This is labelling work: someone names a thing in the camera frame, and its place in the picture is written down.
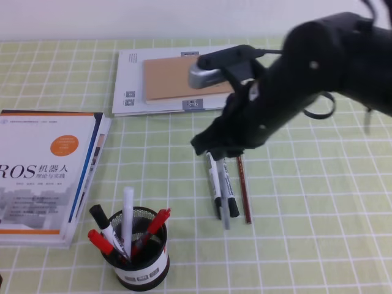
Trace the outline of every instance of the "marker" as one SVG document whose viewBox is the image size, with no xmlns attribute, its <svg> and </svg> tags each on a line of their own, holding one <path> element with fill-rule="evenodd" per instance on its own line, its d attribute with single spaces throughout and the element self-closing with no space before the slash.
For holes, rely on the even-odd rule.
<svg viewBox="0 0 392 294">
<path fill-rule="evenodd" d="M 118 262 L 122 264 L 129 264 L 128 260 L 118 252 L 113 245 L 109 243 L 100 233 L 95 230 L 90 230 L 88 232 L 88 238 L 90 241 L 101 250 L 104 254 L 108 256 L 108 259 L 111 261 L 112 264 L 116 264 Z"/>
<path fill-rule="evenodd" d="M 127 252 L 124 250 L 124 246 L 122 242 L 120 242 L 119 238 L 117 237 L 117 234 L 113 229 L 113 227 L 111 226 L 108 218 L 106 217 L 106 214 L 104 213 L 101 205 L 96 204 L 93 207 L 91 207 L 89 211 L 92 217 L 96 220 L 96 223 L 98 227 L 101 229 L 102 234 L 104 234 L 106 240 L 108 240 L 109 243 L 114 248 L 120 251 L 120 253 L 123 254 L 123 256 L 129 259 Z"/>
<path fill-rule="evenodd" d="M 222 207 L 222 199 L 221 199 L 221 187 L 219 185 L 219 174 L 218 168 L 216 165 L 216 161 L 213 159 L 211 153 L 206 153 L 207 162 L 208 162 L 208 171 L 209 171 L 209 181 L 213 188 L 214 192 L 214 203 L 216 208 L 216 214 L 219 219 L 221 219 L 221 207 Z"/>
<path fill-rule="evenodd" d="M 218 164 L 218 175 L 219 175 L 219 184 L 220 184 L 220 192 L 221 194 L 225 194 L 228 201 L 228 209 L 230 211 L 231 217 L 239 216 L 239 211 L 237 207 L 237 202 L 234 198 L 232 184 L 230 182 L 230 177 L 228 175 L 226 160 L 222 159 L 223 164 Z"/>
<path fill-rule="evenodd" d="M 223 159 L 219 160 L 216 162 L 216 166 L 218 170 L 224 170 L 223 166 Z M 225 178 L 224 178 L 224 173 L 218 173 L 219 175 L 219 182 L 224 185 Z M 222 215 L 222 222 L 224 225 L 225 230 L 230 229 L 230 210 L 228 208 L 228 198 L 226 193 L 221 193 L 220 194 L 220 203 L 221 203 L 221 215 Z"/>
<path fill-rule="evenodd" d="M 125 252 L 130 256 L 132 247 L 132 219 L 134 218 L 134 188 L 124 188 L 122 201 L 121 239 Z"/>
<path fill-rule="evenodd" d="M 153 221 L 147 228 L 147 232 L 145 232 L 139 239 L 136 240 L 135 244 L 132 246 L 132 256 L 135 257 L 146 245 L 147 241 L 155 235 L 161 226 L 164 225 L 165 221 L 169 218 L 170 212 L 172 210 L 169 209 L 161 209 L 156 217 L 154 217 Z"/>
</svg>

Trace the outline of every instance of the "white marker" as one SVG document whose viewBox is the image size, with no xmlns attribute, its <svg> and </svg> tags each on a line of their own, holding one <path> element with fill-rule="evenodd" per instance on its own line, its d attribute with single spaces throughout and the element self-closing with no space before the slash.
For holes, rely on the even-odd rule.
<svg viewBox="0 0 392 294">
<path fill-rule="evenodd" d="M 225 169 L 224 168 L 224 160 L 221 159 L 221 160 L 217 161 L 216 166 L 217 166 L 218 171 L 219 170 L 223 171 Z M 218 172 L 218 178 L 219 178 L 219 186 L 223 187 L 223 189 L 222 189 L 223 191 L 227 190 L 225 173 Z M 229 230 L 230 229 L 230 209 L 228 207 L 228 198 L 227 197 L 228 197 L 228 192 L 225 191 L 223 193 L 220 193 L 220 202 L 222 205 L 222 214 L 221 214 L 222 221 L 223 221 L 224 228 L 226 230 Z"/>
<path fill-rule="evenodd" d="M 125 252 L 130 256 L 132 247 L 132 221 L 134 218 L 134 188 L 124 188 L 124 200 L 122 203 L 121 239 Z"/>
<path fill-rule="evenodd" d="M 219 185 L 219 173 L 216 165 L 216 161 L 213 159 L 211 153 L 207 152 L 206 157 L 208 159 L 208 171 L 209 171 L 209 181 L 214 189 L 214 203 L 216 208 L 216 214 L 219 219 L 221 219 L 221 186 Z"/>
<path fill-rule="evenodd" d="M 226 160 L 223 158 L 222 162 L 223 162 L 223 164 L 217 164 L 218 175 L 219 175 L 219 184 L 220 184 L 220 190 L 221 190 L 220 193 L 222 195 L 225 194 L 225 197 L 227 198 L 228 208 L 230 210 L 230 216 L 237 217 L 237 216 L 239 216 L 239 211 L 238 211 L 238 207 L 237 207 L 237 202 L 235 201 L 235 198 L 234 198 L 234 193 L 233 193 L 232 184 L 230 182 L 230 177 L 228 175 Z"/>
</svg>

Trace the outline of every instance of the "black marker cap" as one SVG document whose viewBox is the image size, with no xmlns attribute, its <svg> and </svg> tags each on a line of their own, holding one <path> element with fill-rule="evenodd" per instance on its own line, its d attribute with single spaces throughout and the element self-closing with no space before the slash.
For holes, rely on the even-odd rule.
<svg viewBox="0 0 392 294">
<path fill-rule="evenodd" d="M 105 230 L 110 225 L 109 220 L 100 204 L 94 205 L 89 211 L 101 230 Z"/>
<path fill-rule="evenodd" d="M 218 219 L 221 219 L 221 206 L 222 206 L 222 201 L 220 197 L 216 197 L 214 199 L 215 207 L 216 207 L 216 215 Z"/>
<path fill-rule="evenodd" d="M 230 197 L 228 200 L 228 209 L 230 210 L 231 217 L 239 216 L 239 211 L 237 207 L 237 202 L 235 201 L 234 197 Z"/>
</svg>

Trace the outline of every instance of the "white wall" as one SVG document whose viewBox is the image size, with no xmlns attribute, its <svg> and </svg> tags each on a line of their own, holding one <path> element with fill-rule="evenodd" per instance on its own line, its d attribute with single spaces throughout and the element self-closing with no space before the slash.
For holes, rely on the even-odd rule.
<svg viewBox="0 0 392 294">
<path fill-rule="evenodd" d="M 369 15 L 361 0 L 0 0 L 0 40 L 283 34 L 343 11 Z"/>
</svg>

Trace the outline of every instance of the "brown notebook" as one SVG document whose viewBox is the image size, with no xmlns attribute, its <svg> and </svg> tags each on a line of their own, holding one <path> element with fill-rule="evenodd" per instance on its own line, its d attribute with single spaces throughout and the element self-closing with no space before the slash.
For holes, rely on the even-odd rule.
<svg viewBox="0 0 392 294">
<path fill-rule="evenodd" d="M 229 94 L 233 92 L 228 82 L 203 89 L 188 85 L 189 67 L 197 56 L 149 59 L 144 61 L 143 82 L 146 103 L 187 100 L 191 96 Z"/>
</svg>

